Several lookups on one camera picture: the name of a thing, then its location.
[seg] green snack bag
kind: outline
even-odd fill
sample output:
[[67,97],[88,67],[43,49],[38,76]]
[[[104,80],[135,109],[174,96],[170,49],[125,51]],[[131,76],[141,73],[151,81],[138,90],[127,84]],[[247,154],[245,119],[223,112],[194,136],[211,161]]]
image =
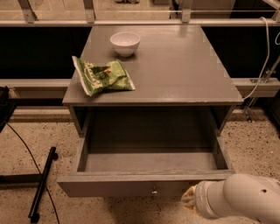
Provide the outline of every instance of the green snack bag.
[[129,74],[120,60],[97,66],[73,56],[73,64],[78,71],[81,85],[87,95],[100,93],[104,89],[135,90]]

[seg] white bowl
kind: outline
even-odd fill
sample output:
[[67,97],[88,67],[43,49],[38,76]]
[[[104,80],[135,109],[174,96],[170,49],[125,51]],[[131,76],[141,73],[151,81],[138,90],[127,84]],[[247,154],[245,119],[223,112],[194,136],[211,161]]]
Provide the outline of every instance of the white bowl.
[[138,34],[131,31],[121,31],[114,34],[110,39],[113,49],[123,57],[132,55],[140,44]]

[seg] black cable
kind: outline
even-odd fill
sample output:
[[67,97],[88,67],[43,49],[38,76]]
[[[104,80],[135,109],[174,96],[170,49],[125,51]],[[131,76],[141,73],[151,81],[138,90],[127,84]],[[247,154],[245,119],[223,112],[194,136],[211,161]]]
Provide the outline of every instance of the black cable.
[[[8,125],[8,127],[18,136],[18,138],[19,138],[19,139],[21,140],[21,142],[24,144],[24,146],[26,147],[26,149],[29,151],[29,154],[31,155],[31,158],[32,158],[32,160],[33,160],[33,162],[34,162],[34,164],[35,164],[37,170],[38,170],[38,173],[39,173],[40,175],[42,175],[42,172],[40,171],[40,169],[39,169],[39,167],[38,167],[38,165],[37,165],[37,163],[36,163],[36,160],[35,160],[34,156],[32,155],[32,152],[31,152],[31,150],[29,149],[28,145],[26,144],[25,140],[24,140],[24,139],[13,129],[13,127],[11,127],[7,122],[5,122],[5,124]],[[54,211],[55,216],[56,216],[56,220],[57,220],[57,222],[60,224],[60,219],[59,219],[59,216],[58,216],[56,207],[55,207],[55,205],[54,205],[54,203],[53,203],[52,195],[50,194],[50,191],[49,191],[48,187],[46,186],[46,184],[45,184],[45,189],[46,189],[46,191],[47,191],[47,193],[48,193],[48,195],[49,195],[49,198],[50,198],[50,200],[51,200],[51,202],[52,202],[52,207],[53,207],[53,211]]]

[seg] cable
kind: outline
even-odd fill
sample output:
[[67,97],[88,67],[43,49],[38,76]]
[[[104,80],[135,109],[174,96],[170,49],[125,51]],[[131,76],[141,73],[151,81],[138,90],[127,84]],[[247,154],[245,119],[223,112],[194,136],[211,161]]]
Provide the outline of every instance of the cable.
[[253,88],[251,93],[249,93],[249,95],[247,95],[246,97],[243,98],[243,100],[246,100],[247,98],[249,98],[255,92],[256,88],[258,87],[258,85],[261,81],[263,70],[266,67],[266,64],[268,63],[269,58],[270,58],[270,30],[269,30],[269,25],[268,25],[268,22],[266,21],[265,17],[260,17],[260,19],[265,23],[265,26],[266,26],[266,39],[267,39],[268,53],[267,53],[266,60],[263,64],[262,71],[260,72],[260,75],[258,77],[257,83],[255,84],[255,87]]
[[[13,129],[13,127],[11,127],[7,122],[5,122],[5,124],[7,124],[7,126],[18,136],[18,138],[19,138],[19,139],[21,140],[21,142],[24,144],[25,148],[28,150],[29,154],[31,155],[31,158],[32,158],[32,160],[33,160],[33,162],[34,162],[34,164],[35,164],[37,170],[38,170],[38,173],[39,173],[40,175],[42,175],[42,172],[40,171],[40,169],[39,169],[39,167],[38,167],[38,165],[37,165],[37,163],[36,163],[36,160],[35,160],[34,156],[32,155],[32,152],[31,152],[31,150],[29,149],[28,145],[26,144],[25,140],[24,140],[24,139]],[[45,185],[45,189],[46,189],[46,191],[47,191],[47,193],[48,193],[48,195],[49,195],[49,198],[50,198],[50,200],[51,200],[51,202],[52,202],[52,207],[53,207],[53,211],[54,211],[55,216],[56,216],[56,220],[57,220],[57,222],[60,224],[60,219],[59,219],[59,216],[58,216],[56,207],[55,207],[55,205],[54,205],[54,203],[53,203],[52,195],[50,194],[50,191],[49,191],[49,189],[48,189],[48,187],[47,187],[46,185]]]
[[278,37],[279,37],[279,34],[280,34],[280,32],[277,34],[277,36],[276,36],[276,38],[275,38],[275,44],[276,44],[277,46],[280,46],[280,43],[277,42],[277,39],[278,39]]

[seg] floor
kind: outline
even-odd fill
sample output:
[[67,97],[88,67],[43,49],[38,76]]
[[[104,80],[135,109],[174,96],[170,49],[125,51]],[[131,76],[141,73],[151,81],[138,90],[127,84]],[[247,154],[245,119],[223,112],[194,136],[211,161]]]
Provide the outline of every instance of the floor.
[[[222,132],[228,155],[237,172],[280,179],[279,131],[261,108],[251,112],[252,123],[236,109]],[[26,141],[40,169],[45,165],[51,146],[57,147],[59,159],[54,161],[47,186],[58,211],[60,223],[101,224],[253,224],[245,217],[205,220],[187,211],[180,198],[68,198],[56,183],[67,175],[74,162],[79,142],[74,124],[64,108],[19,108],[10,125]],[[8,126],[0,133],[0,173],[36,173],[25,146]],[[28,213],[35,188],[0,190],[0,222],[30,223]],[[51,201],[44,192],[38,212],[38,223],[57,223]]]

